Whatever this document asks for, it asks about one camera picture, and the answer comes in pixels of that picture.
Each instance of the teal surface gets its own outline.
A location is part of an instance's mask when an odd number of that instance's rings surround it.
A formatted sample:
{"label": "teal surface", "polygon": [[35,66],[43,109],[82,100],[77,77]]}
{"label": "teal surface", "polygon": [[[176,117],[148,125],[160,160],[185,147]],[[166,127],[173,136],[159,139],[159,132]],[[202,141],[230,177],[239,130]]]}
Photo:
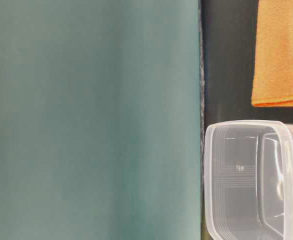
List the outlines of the teal surface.
{"label": "teal surface", "polygon": [[0,0],[0,240],[198,240],[196,0]]}

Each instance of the orange towel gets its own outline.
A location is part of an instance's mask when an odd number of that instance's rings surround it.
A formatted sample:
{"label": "orange towel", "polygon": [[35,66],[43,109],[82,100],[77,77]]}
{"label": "orange towel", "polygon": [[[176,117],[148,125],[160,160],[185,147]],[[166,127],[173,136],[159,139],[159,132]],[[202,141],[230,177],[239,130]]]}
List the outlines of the orange towel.
{"label": "orange towel", "polygon": [[293,0],[259,0],[251,101],[293,107]]}

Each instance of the black surface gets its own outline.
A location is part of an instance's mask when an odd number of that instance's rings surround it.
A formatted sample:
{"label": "black surface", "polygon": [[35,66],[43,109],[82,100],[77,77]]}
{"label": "black surface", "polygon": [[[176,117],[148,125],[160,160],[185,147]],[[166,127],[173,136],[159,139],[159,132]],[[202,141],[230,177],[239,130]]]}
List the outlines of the black surface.
{"label": "black surface", "polygon": [[293,107],[251,105],[257,14],[258,0],[202,1],[205,127],[244,119],[293,123]]}

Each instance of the transparent food container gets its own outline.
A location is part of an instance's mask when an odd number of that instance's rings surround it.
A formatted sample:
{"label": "transparent food container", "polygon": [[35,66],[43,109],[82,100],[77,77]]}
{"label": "transparent food container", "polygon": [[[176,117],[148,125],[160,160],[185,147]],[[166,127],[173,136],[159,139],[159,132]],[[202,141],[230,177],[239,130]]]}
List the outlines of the transparent food container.
{"label": "transparent food container", "polygon": [[210,125],[204,185],[206,224],[215,240],[293,240],[293,125]]}

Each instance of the orange cloth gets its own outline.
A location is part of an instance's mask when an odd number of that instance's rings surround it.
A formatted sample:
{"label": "orange cloth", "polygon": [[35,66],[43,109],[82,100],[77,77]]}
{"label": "orange cloth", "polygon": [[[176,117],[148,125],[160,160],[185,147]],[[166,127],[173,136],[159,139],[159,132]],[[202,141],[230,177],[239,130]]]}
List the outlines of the orange cloth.
{"label": "orange cloth", "polygon": [[293,0],[259,0],[251,103],[293,107]]}

